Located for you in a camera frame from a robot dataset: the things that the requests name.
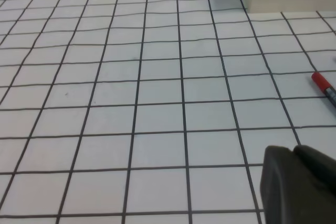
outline black object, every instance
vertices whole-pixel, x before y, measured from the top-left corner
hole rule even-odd
[[[335,224],[336,161],[308,146],[269,146],[260,192],[266,224]]]

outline white grid paper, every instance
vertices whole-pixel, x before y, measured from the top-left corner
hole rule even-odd
[[[336,13],[0,0],[0,223],[264,223],[264,149],[336,157]]]

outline red marker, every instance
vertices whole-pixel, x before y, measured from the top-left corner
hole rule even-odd
[[[311,78],[336,108],[336,90],[332,85],[318,72],[313,73]]]

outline red cap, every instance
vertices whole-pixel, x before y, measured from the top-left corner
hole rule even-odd
[[[315,72],[311,75],[313,81],[317,84],[322,92],[324,92],[327,88],[330,88],[330,83],[318,72]]]

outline table surface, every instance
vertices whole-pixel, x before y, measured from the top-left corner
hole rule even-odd
[[[0,223],[262,224],[266,146],[336,158],[336,13],[1,0]]]

